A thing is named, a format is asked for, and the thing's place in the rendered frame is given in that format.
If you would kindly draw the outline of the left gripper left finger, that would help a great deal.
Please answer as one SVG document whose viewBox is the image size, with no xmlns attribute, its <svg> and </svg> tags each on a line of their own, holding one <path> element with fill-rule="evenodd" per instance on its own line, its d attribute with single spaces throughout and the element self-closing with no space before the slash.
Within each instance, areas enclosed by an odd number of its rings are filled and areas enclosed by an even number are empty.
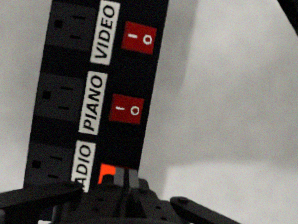
<svg viewBox="0 0 298 224">
<path fill-rule="evenodd" d="M 38 224 L 40 213 L 52 206 L 48 224 L 121 218 L 126 187 L 126 169 L 116 167 L 115 174 L 102 175 L 97 191 L 82 192 L 80 183 L 67 180 L 0 192 L 0 224 Z"/>
</svg>

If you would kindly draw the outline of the black power strip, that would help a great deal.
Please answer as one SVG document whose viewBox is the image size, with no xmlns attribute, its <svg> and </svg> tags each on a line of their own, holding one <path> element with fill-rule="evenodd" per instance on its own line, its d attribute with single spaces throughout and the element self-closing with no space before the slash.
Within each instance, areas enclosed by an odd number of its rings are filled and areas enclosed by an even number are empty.
<svg viewBox="0 0 298 224">
<path fill-rule="evenodd" d="M 23 188 L 139 171 L 169 0 L 52 0 Z"/>
</svg>

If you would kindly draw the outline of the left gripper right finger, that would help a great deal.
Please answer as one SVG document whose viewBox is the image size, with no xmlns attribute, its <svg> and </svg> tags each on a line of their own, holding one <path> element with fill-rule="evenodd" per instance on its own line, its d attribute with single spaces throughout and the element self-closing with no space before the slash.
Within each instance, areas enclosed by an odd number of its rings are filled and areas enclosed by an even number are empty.
<svg viewBox="0 0 298 224">
<path fill-rule="evenodd" d="M 126 182 L 121 218 L 133 218 L 134 215 L 134 218 L 177 224 L 241 224 L 183 196 L 171 197 L 170 201 L 159 200 L 150 190 L 148 181 L 138 178 L 137 170 L 126 169 Z"/>
</svg>

